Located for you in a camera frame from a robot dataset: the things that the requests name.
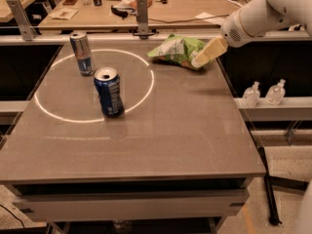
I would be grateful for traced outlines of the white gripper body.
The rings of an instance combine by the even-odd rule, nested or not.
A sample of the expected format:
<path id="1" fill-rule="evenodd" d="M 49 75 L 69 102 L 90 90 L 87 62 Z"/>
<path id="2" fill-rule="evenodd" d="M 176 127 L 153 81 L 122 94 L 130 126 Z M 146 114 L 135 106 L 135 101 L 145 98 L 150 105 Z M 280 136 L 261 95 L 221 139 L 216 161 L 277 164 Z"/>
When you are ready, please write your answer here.
<path id="1" fill-rule="evenodd" d="M 251 37 L 245 32 L 240 22 L 239 12 L 234 12 L 224 21 L 220 33 L 227 44 L 233 48 L 239 48 L 251 42 Z"/>

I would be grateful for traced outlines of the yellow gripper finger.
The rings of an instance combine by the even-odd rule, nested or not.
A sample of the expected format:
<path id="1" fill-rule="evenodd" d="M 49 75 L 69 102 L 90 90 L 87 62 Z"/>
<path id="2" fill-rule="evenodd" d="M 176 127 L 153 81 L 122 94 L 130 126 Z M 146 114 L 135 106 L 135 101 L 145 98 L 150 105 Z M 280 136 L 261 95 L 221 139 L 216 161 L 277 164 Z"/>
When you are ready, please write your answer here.
<path id="1" fill-rule="evenodd" d="M 223 37 L 215 37 L 195 56 L 191 64 L 194 68 L 201 68 L 213 59 L 223 55 L 227 51 L 227 48 L 228 44 Z"/>

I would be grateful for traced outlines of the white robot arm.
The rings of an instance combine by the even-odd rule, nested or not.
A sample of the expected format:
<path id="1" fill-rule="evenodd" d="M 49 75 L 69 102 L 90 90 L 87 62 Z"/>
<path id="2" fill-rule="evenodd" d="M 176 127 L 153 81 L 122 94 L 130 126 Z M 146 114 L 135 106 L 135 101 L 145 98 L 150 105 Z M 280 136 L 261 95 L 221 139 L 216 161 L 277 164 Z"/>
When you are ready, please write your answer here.
<path id="1" fill-rule="evenodd" d="M 293 24 L 312 36 L 312 0 L 252 0 L 226 18 L 220 35 L 210 40 L 191 64 L 200 68 L 228 47 L 242 47 L 269 31 Z"/>

